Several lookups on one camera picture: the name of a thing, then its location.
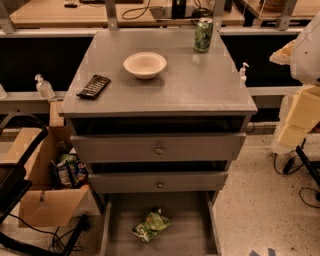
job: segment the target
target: green can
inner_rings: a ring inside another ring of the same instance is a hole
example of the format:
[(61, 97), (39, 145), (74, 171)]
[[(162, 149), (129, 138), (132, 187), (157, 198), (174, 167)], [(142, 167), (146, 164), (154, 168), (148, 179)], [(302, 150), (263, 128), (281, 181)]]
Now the green can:
[(198, 52), (207, 52), (210, 47), (213, 31), (212, 18), (201, 18), (194, 35), (194, 49)]

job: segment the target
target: snack bag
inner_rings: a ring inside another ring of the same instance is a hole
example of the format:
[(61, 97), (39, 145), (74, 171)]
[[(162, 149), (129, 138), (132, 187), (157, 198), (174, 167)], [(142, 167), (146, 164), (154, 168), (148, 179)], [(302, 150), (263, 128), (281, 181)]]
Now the snack bag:
[(132, 232), (141, 238), (142, 242), (149, 243), (155, 236), (171, 225), (170, 220), (157, 212), (150, 212), (144, 221), (132, 228)]

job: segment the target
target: white bowl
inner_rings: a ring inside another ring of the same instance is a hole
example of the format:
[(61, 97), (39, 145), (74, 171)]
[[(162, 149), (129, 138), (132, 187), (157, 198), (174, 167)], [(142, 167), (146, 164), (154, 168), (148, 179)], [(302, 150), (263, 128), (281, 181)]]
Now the white bowl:
[(153, 52), (140, 52), (129, 56), (123, 63), (125, 69), (140, 79), (151, 79), (167, 65), (164, 57)]

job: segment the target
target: cabinet top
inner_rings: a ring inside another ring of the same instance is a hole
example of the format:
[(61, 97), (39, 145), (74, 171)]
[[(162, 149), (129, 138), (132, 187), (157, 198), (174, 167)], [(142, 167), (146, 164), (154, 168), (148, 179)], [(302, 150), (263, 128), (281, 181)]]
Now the cabinet top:
[[(61, 106), (64, 117), (154, 116), (197, 113), (253, 114), (248, 89), (219, 34), (207, 53), (193, 49), (194, 29), (120, 29), (97, 32)], [(167, 66), (151, 80), (128, 73), (124, 60), (138, 52), (164, 56)], [(76, 96), (94, 74), (111, 83), (94, 101)]]

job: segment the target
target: pump bottle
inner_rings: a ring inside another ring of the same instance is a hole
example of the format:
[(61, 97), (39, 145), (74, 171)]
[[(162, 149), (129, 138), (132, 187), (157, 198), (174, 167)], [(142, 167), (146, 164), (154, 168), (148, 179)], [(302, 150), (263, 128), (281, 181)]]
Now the pump bottle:
[(248, 68), (248, 67), (249, 67), (249, 65), (247, 63), (243, 62), (242, 68), (240, 68), (240, 71), (239, 71), (242, 86), (246, 85), (246, 81), (247, 81), (246, 68)]
[(37, 74), (35, 76), (35, 80), (38, 81), (36, 87), (42, 98), (51, 99), (55, 96), (51, 84), (48, 81), (44, 80), (40, 74)]

